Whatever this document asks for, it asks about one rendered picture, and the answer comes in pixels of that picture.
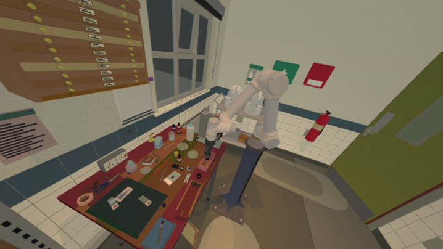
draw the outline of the scissors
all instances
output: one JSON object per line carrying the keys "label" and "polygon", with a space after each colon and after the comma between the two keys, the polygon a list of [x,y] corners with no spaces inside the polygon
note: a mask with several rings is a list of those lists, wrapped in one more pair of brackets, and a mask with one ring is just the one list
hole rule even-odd
{"label": "scissors", "polygon": [[105,183],[103,183],[103,184],[101,184],[101,185],[98,185],[97,187],[95,187],[94,188],[94,192],[96,192],[96,193],[101,193],[101,192],[103,192],[103,190],[105,190],[106,189],[106,186],[108,186],[108,184],[110,183],[110,182],[112,182],[112,180],[114,180],[117,176],[119,176],[120,175],[120,173],[118,173],[116,176],[114,176],[111,180],[109,180],[109,181],[107,181],[107,182],[105,182]]}

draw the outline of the drawer knob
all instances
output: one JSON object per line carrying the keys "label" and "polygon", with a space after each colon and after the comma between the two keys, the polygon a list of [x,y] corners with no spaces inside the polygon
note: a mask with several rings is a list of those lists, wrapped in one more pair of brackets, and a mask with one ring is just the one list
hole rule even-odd
{"label": "drawer knob", "polygon": [[28,6],[31,10],[36,10],[37,9],[37,7],[35,7],[35,5],[32,4],[32,3],[28,3],[26,6]]}
{"label": "drawer knob", "polygon": [[41,19],[41,17],[34,15],[33,17],[37,22],[42,22],[43,20]]}

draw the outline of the tape roll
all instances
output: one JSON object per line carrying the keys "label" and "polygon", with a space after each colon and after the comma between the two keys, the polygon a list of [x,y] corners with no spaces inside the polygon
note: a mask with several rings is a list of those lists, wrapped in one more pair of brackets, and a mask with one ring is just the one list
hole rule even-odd
{"label": "tape roll", "polygon": [[87,204],[91,203],[93,200],[94,200],[93,193],[87,193],[77,199],[77,204],[79,206],[86,206]]}

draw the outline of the red fire extinguisher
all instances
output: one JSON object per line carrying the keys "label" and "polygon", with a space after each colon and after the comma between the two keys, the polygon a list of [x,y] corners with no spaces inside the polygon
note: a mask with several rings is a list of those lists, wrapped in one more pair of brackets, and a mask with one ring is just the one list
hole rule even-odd
{"label": "red fire extinguisher", "polygon": [[329,111],[326,111],[326,114],[320,115],[317,118],[317,121],[315,122],[315,124],[312,126],[311,130],[306,135],[306,137],[305,137],[306,140],[308,140],[309,142],[313,142],[321,134],[321,132],[325,128],[326,124],[331,119],[329,117],[329,114],[331,114],[331,113]]}

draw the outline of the table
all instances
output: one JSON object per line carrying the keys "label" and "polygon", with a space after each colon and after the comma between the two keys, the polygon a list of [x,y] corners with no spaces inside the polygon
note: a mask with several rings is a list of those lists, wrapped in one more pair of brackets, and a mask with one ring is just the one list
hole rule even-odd
{"label": "table", "polygon": [[[158,136],[162,136],[164,140],[168,138],[168,132],[171,131],[172,128],[169,127],[158,134]],[[186,142],[186,135],[176,135],[175,140],[177,140],[176,144],[179,144],[180,142]],[[146,141],[145,143],[141,144],[139,147],[135,148],[131,152],[128,153],[128,160],[133,160],[134,162],[137,162],[138,170],[135,172],[132,172],[131,174],[128,174],[125,170],[125,166],[128,160],[125,160],[121,162],[116,167],[112,168],[108,172],[102,172],[99,171],[92,175],[91,177],[87,178],[83,182],[77,184],[72,189],[66,191],[62,195],[60,195],[57,199],[62,202],[63,204],[69,206],[70,208],[74,209],[75,211],[79,212],[83,216],[87,217],[88,219],[94,221],[96,224],[100,225],[101,227],[105,228],[117,238],[125,241],[129,245],[134,246],[135,248],[145,249],[141,246],[141,243],[145,236],[149,233],[150,229],[153,227],[155,222],[160,218],[163,217],[164,219],[174,223],[176,225],[175,230],[173,231],[171,237],[169,238],[165,248],[166,249],[172,249],[174,248],[175,244],[178,241],[178,238],[180,237],[187,221],[178,219],[175,216],[175,210],[180,202],[180,199],[182,198],[187,186],[189,183],[185,184],[183,181],[188,173],[191,173],[191,178],[189,179],[189,182],[191,180],[195,180],[198,182],[203,182],[203,189],[206,188],[209,181],[211,181],[211,184],[209,186],[209,192],[208,192],[208,199],[210,196],[210,191],[212,190],[213,181],[215,178],[215,172],[218,165],[218,162],[220,161],[225,149],[226,144],[223,144],[219,149],[212,149],[212,153],[215,153],[215,159],[213,163],[210,165],[207,172],[203,172],[197,169],[197,165],[200,162],[201,158],[204,156],[204,150],[205,145],[197,142],[195,140],[193,141],[187,141],[195,143],[193,150],[196,150],[199,152],[199,156],[194,159],[190,159],[182,154],[182,161],[180,163],[181,166],[184,166],[185,168],[188,166],[192,167],[191,171],[180,171],[181,174],[180,179],[174,182],[172,185],[168,186],[163,181],[160,181],[160,177],[162,176],[163,172],[166,170],[166,173],[164,175],[164,178],[168,176],[172,171],[175,171],[176,169],[172,168],[172,164],[176,163],[176,158],[173,156],[173,152],[176,151],[176,146],[172,145],[166,148],[166,146],[173,143],[173,141],[165,141],[163,146],[159,149],[154,149],[154,143]],[[158,163],[153,163],[150,167],[152,168],[151,172],[145,176],[141,175],[139,170],[145,165],[141,163],[143,158],[146,155],[152,155],[152,152],[154,152],[156,155],[162,157],[158,161]],[[161,169],[156,171],[156,169],[170,156],[172,155],[171,159],[167,161]],[[103,177],[105,175],[115,176],[116,174],[120,173],[120,175],[115,178],[107,187],[106,189],[101,193],[95,193],[94,192],[94,200],[86,205],[86,206],[78,206],[77,205],[77,198],[82,195],[82,192],[85,191],[85,188],[88,188],[97,178]],[[196,175],[197,173],[200,173],[202,176],[200,179],[197,179]],[[93,206],[98,200],[100,200],[101,197],[105,196],[111,189],[113,189],[115,186],[117,186],[120,182],[122,182],[125,178],[130,178],[132,180],[138,181],[152,189],[158,190],[159,192],[163,194],[167,194],[168,197],[164,201],[166,203],[166,208],[160,207],[159,210],[156,212],[156,214],[152,217],[151,221],[147,224],[147,226],[144,228],[140,236],[135,239],[128,234],[116,229],[115,227],[112,227],[111,225],[105,223],[104,221],[101,221],[100,219],[97,219],[97,217],[94,217],[87,213],[86,211],[88,208]],[[200,199],[201,195],[203,194],[203,191],[200,192],[198,199]]]}

